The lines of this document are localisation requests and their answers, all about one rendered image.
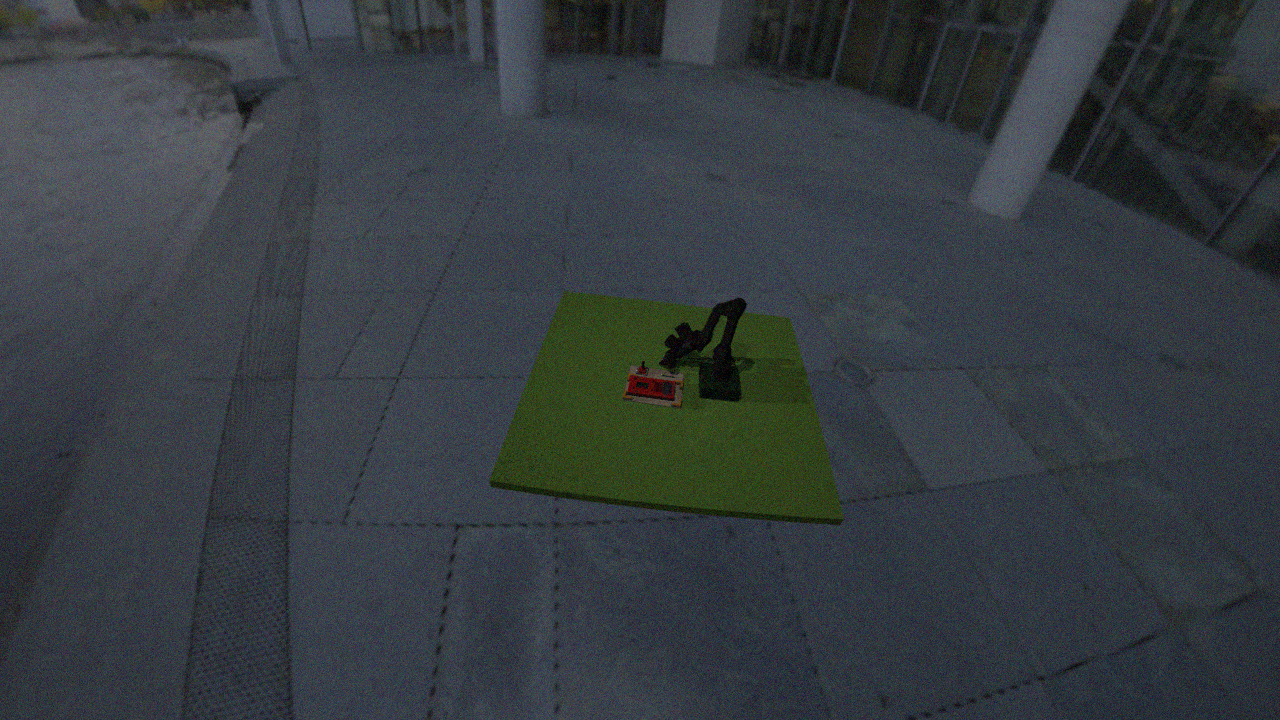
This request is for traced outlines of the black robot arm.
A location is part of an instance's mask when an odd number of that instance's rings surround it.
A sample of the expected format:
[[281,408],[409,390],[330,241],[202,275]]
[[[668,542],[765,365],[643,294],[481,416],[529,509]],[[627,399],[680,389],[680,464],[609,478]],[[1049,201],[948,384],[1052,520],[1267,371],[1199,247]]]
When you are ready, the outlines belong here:
[[[698,352],[701,354],[703,348],[705,348],[707,345],[710,343],[713,338],[713,329],[717,322],[719,320],[721,315],[727,316],[721,343],[716,346],[714,354],[712,355],[713,361],[716,363],[716,369],[713,372],[716,382],[730,382],[731,365],[735,363],[733,357],[731,356],[730,345],[733,340],[733,333],[739,324],[739,319],[742,316],[746,304],[742,299],[735,299],[724,304],[717,304],[716,307],[712,307],[707,325],[704,327],[703,331],[692,332],[691,327],[689,325],[689,322],[685,322],[675,328],[675,331],[678,333],[678,337],[681,340],[686,340],[684,341],[684,348],[689,354],[695,350],[698,350]],[[676,348],[678,348],[680,343],[682,342],[680,342],[675,337],[675,334],[669,334],[669,337],[666,340],[664,343],[668,348],[671,348],[669,351],[673,352]]]

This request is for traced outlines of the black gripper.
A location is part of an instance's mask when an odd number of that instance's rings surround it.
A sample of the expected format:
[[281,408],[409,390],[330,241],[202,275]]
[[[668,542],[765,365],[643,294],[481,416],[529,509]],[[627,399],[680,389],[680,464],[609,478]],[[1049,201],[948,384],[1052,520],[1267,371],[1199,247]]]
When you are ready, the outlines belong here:
[[[684,348],[684,341],[685,340],[681,340],[680,337],[677,340],[680,342],[682,342],[682,343],[680,343],[678,348],[676,348],[673,352],[671,352],[669,351],[671,348],[669,348],[666,352],[666,356],[663,357],[663,360],[659,363],[660,365],[666,365],[666,366],[669,366],[669,369],[673,369],[676,366],[676,364],[677,364],[676,357],[681,359],[684,355],[689,356],[689,352]],[[673,355],[671,355],[671,354],[673,354]]]

